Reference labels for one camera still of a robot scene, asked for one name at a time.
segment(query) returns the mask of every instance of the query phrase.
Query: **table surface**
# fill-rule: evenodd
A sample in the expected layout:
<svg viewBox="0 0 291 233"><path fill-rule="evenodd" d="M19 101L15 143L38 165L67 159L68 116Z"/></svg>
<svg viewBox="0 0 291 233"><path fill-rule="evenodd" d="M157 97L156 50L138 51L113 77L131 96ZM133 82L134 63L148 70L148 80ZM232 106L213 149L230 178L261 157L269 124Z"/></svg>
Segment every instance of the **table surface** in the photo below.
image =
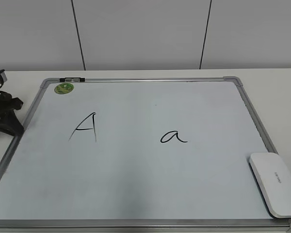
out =
<svg viewBox="0 0 291 233"><path fill-rule="evenodd" d="M205 78L237 76L255 107L279 155L291 171L291 69L130 70L130 71L7 71L2 90L24 105L22 122L41 82L51 77L84 78ZM0 160L12 140L0 133Z"/></svg>

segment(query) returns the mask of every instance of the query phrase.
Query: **white plastic device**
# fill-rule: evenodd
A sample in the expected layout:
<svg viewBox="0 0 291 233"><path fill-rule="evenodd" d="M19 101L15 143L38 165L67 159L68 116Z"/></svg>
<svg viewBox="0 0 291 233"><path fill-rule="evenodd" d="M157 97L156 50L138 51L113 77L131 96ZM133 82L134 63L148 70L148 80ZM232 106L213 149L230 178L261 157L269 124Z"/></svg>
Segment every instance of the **white plastic device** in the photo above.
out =
<svg viewBox="0 0 291 233"><path fill-rule="evenodd" d="M250 165L274 217L291 217L291 173L278 154L253 153Z"/></svg>

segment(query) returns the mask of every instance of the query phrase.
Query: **round sticker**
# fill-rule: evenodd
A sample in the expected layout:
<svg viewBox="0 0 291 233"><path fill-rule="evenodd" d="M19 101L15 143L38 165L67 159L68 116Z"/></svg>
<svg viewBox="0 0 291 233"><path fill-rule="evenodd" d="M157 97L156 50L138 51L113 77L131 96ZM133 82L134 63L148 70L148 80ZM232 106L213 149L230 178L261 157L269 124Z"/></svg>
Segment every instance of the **round sticker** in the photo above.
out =
<svg viewBox="0 0 291 233"><path fill-rule="evenodd" d="M74 86L71 83L61 83L55 87L57 94L67 94L73 90Z"/></svg>

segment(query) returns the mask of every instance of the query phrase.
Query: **whiteboard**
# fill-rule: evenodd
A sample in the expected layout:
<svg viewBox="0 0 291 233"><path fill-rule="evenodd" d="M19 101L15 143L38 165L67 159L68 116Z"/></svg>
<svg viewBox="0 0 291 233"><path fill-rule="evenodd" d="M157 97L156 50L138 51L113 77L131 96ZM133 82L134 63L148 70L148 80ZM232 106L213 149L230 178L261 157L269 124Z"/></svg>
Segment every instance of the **whiteboard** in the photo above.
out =
<svg viewBox="0 0 291 233"><path fill-rule="evenodd" d="M271 218L248 165L267 149L234 83L57 85L1 179L0 219ZM95 131L92 115L73 133L91 113Z"/></svg>

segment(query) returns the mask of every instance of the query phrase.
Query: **black bag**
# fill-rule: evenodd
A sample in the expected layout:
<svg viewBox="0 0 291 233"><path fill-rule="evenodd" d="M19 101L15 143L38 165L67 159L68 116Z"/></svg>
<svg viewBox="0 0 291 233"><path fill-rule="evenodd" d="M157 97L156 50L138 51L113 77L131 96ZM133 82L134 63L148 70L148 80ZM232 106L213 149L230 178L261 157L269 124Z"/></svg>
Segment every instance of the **black bag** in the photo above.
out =
<svg viewBox="0 0 291 233"><path fill-rule="evenodd" d="M0 70L0 88L4 84L2 74L4 69ZM24 127L15 116L14 110L21 109L23 102L19 98L12 98L12 95L0 91L0 132L11 136L21 136L24 133Z"/></svg>

